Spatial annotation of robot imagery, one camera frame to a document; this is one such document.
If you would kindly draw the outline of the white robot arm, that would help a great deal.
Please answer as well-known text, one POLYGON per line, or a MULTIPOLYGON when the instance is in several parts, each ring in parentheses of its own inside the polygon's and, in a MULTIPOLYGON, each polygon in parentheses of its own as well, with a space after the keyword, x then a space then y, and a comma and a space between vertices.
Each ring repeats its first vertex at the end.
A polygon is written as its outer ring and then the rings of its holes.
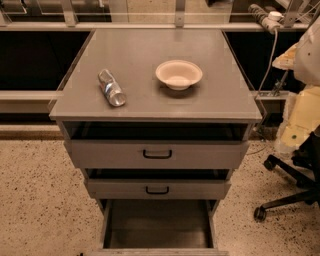
POLYGON ((286 108, 288 117, 280 125, 277 144, 280 151, 298 149, 320 125, 320 17, 272 63, 273 67, 292 70, 305 87, 286 108))

